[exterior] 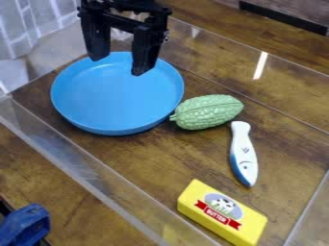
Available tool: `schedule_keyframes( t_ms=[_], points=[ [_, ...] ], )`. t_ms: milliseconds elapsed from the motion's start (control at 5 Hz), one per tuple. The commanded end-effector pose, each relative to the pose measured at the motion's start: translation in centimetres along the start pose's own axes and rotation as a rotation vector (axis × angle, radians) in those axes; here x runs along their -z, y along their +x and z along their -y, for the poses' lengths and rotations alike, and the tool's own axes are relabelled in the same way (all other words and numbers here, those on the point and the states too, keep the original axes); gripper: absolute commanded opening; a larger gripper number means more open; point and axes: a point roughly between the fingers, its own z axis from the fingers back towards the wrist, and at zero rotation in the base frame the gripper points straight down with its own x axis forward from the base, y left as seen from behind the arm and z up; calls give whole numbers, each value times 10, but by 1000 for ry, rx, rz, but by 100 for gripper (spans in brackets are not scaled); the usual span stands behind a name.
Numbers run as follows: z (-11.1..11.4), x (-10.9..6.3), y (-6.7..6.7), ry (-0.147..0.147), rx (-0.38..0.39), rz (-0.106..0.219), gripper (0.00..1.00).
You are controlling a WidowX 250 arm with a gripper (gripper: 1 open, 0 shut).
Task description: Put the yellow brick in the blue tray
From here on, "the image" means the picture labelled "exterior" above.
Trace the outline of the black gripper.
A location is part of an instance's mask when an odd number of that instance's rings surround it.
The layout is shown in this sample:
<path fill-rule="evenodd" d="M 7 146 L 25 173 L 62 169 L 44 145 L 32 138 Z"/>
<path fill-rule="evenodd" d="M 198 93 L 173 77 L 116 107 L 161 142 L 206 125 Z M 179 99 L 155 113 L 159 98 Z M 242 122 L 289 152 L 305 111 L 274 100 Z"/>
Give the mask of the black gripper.
<path fill-rule="evenodd" d="M 111 31 L 134 32 L 132 68 L 140 76 L 154 67 L 173 11 L 157 0 L 82 0 L 78 7 L 87 55 L 94 62 L 111 52 Z"/>

